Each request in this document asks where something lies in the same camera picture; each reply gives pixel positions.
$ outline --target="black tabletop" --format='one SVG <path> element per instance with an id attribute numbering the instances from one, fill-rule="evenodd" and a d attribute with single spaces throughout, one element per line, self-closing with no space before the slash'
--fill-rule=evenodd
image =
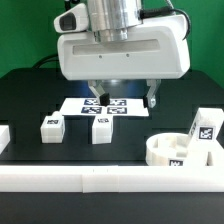
<path id="1" fill-rule="evenodd" d="M 112 98 L 141 98 L 144 80 L 105 81 Z M 1 165 L 146 165 L 146 140 L 164 132 L 188 133 L 199 107 L 224 109 L 224 90 L 190 71 L 162 80 L 149 117 L 114 117 L 111 144 L 92 145 L 94 117 L 66 116 L 62 144 L 42 144 L 40 126 L 67 97 L 93 97 L 84 81 L 54 69 L 18 69 L 0 79 L 0 125 L 11 142 Z M 224 130 L 218 141 L 224 146 Z M 222 193 L 0 193 L 0 223 L 223 223 Z"/>

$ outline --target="white cube with marker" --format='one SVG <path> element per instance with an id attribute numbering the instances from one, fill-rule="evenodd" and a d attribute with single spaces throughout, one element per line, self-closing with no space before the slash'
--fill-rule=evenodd
<path id="1" fill-rule="evenodd" d="M 64 116 L 58 111 L 52 116 L 46 116 L 40 130 L 42 143 L 62 143 L 65 133 Z"/>
<path id="2" fill-rule="evenodd" d="M 189 148 L 211 148 L 224 120 L 222 109 L 199 108 L 188 133 Z"/>
<path id="3" fill-rule="evenodd" d="M 92 126 L 92 143 L 111 143 L 113 135 L 113 116 L 97 115 Z"/>

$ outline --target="metal cylinder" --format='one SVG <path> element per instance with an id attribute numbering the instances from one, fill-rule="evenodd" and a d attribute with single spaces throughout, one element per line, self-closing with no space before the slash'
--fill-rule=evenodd
<path id="1" fill-rule="evenodd" d="M 88 0 L 88 11 L 96 41 L 127 39 L 127 28 L 141 24 L 141 0 Z"/>

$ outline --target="robotic arm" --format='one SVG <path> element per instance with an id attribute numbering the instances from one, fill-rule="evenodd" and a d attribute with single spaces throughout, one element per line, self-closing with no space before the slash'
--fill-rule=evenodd
<path id="1" fill-rule="evenodd" d="M 58 53 L 63 75 L 87 80 L 102 106 L 110 96 L 101 80 L 145 79 L 150 89 L 144 105 L 154 107 L 161 79 L 180 78 L 190 67 L 189 18 L 173 12 L 182 11 L 171 6 L 143 10 L 141 0 L 88 0 L 71 8 L 54 21 L 62 33 Z"/>

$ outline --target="green backdrop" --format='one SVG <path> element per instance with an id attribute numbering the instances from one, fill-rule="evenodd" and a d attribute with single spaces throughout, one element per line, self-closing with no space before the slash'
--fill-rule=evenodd
<path id="1" fill-rule="evenodd" d="M 192 20 L 188 38 L 191 68 L 204 71 L 224 87 L 224 1 L 172 2 L 188 12 Z M 160 7 L 164 1 L 143 0 L 143 6 Z M 0 9 L 0 77 L 56 53 L 58 35 L 53 20 L 63 12 L 63 0 L 0 0 Z"/>

